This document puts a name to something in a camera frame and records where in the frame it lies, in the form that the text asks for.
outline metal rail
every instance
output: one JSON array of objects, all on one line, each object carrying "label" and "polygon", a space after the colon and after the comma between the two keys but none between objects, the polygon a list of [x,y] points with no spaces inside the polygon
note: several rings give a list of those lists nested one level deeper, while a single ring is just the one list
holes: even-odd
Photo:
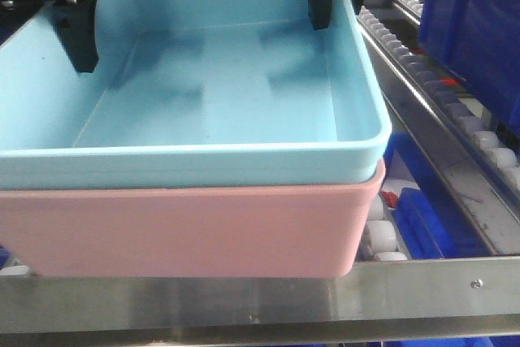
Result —
[{"label": "metal rail", "polygon": [[0,345],[269,345],[514,334],[520,333],[519,282],[520,257],[364,262],[334,280],[4,277]]},{"label": "metal rail", "polygon": [[[373,19],[371,23],[378,26]],[[395,45],[382,41],[368,23],[361,26],[387,103],[430,161],[463,215],[491,254],[520,254],[518,194],[423,88],[417,74],[424,71],[415,72],[417,67],[410,65],[418,64],[419,60],[403,62],[392,49]]]}]

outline red object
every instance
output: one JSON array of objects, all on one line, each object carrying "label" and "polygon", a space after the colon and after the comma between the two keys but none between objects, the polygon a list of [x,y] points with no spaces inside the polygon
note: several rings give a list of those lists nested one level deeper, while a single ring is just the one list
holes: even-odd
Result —
[{"label": "red object", "polygon": [[453,78],[441,79],[440,81],[442,81],[444,85],[458,85],[458,81]]},{"label": "red object", "polygon": [[397,207],[397,202],[399,201],[397,194],[391,191],[382,191],[381,195],[383,196],[383,199],[388,207],[391,207],[392,209]]}]

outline white roller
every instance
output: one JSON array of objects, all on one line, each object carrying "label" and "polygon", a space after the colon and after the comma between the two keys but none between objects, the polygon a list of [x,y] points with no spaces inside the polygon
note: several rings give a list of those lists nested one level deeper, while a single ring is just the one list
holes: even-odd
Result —
[{"label": "white roller", "polygon": [[499,168],[516,167],[517,156],[509,148],[491,148],[486,151],[487,155]]},{"label": "white roller", "polygon": [[509,167],[503,170],[505,178],[514,189],[520,190],[520,167]]},{"label": "white roller", "polygon": [[500,144],[496,134],[488,130],[473,133],[473,141],[481,150],[498,148]]},{"label": "white roller", "polygon": [[408,258],[402,252],[381,252],[374,256],[374,260],[377,262],[395,262],[399,260],[408,260]]},{"label": "white roller", "polygon": [[468,136],[472,136],[473,133],[484,130],[484,122],[474,115],[460,117],[457,122],[461,125],[462,130]]},{"label": "white roller", "polygon": [[366,234],[373,254],[394,252],[397,249],[396,229],[390,221],[368,221]]},{"label": "white roller", "polygon": [[370,204],[370,209],[368,210],[368,220],[376,221],[380,219],[384,219],[384,204],[381,197],[378,196]]},{"label": "white roller", "polygon": [[453,119],[458,119],[460,117],[467,117],[471,115],[470,109],[464,103],[449,103],[446,105],[446,110],[451,115]]}]

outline stainless steel frame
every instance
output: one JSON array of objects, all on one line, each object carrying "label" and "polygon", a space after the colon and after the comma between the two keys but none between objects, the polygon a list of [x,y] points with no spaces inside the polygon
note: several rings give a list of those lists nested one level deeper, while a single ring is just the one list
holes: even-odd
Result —
[{"label": "stainless steel frame", "polygon": [[32,335],[1,336],[0,344],[29,338],[60,346],[268,345],[520,334],[519,280],[520,257],[364,262],[335,280],[6,277],[0,333]]}]

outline white plastic part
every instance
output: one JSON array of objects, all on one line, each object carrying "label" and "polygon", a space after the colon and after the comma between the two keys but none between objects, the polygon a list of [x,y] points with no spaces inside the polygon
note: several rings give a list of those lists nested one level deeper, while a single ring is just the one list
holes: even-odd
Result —
[{"label": "white plastic part", "polygon": [[395,49],[397,49],[397,48],[401,48],[401,47],[404,48],[402,42],[399,41],[399,40],[388,41],[388,42],[386,43],[386,46],[387,46],[387,48],[389,48],[390,50],[395,50]]},{"label": "white plastic part", "polygon": [[401,56],[405,56],[407,54],[410,54],[410,49],[408,49],[407,47],[403,46],[401,44],[401,46],[397,47],[396,49],[393,50],[393,53],[397,56],[397,57],[401,57]]},{"label": "white plastic part", "polygon": [[384,219],[384,205],[383,200],[378,196],[370,204],[370,209],[368,210],[368,220],[377,221],[381,219]]},{"label": "white plastic part", "polygon": [[441,106],[459,102],[457,95],[453,91],[440,91],[438,93],[434,93],[433,99]]},{"label": "white plastic part", "polygon": [[396,229],[390,221],[368,221],[366,234],[373,254],[394,252],[397,249]]},{"label": "white plastic part", "polygon": [[467,117],[471,115],[470,109],[464,103],[449,103],[446,105],[446,111],[453,119],[458,119],[460,117]]},{"label": "white plastic part", "polygon": [[503,172],[511,186],[516,190],[520,190],[520,167],[505,168]]},{"label": "white plastic part", "polygon": [[408,260],[402,252],[381,252],[374,256],[376,262],[396,262],[400,260]]},{"label": "white plastic part", "polygon": [[498,148],[498,145],[500,144],[496,134],[489,130],[482,130],[473,133],[473,141],[481,150],[484,151]]},{"label": "white plastic part", "polygon": [[413,6],[416,6],[420,3],[419,0],[410,0],[406,3],[406,6],[408,6],[409,8],[412,8]]},{"label": "white plastic part", "polygon": [[384,36],[381,37],[381,41],[384,42],[385,44],[387,42],[393,42],[393,41],[397,41],[397,36],[395,34],[385,34]]},{"label": "white plastic part", "polygon": [[412,6],[412,10],[414,10],[415,12],[418,12],[419,10],[422,10],[422,9],[423,9],[422,3],[417,3]]},{"label": "white plastic part", "polygon": [[27,266],[11,266],[0,270],[0,276],[21,276],[29,275],[31,269]]},{"label": "white plastic part", "polygon": [[461,125],[464,133],[466,133],[468,136],[471,136],[475,132],[484,130],[484,122],[482,122],[479,117],[475,117],[474,115],[460,117],[457,121]]},{"label": "white plastic part", "polygon": [[446,90],[446,86],[440,80],[425,81],[424,88],[431,96],[436,93],[451,93],[451,91]]},{"label": "white plastic part", "polygon": [[517,156],[509,148],[491,148],[486,151],[487,155],[499,168],[516,167]]}]

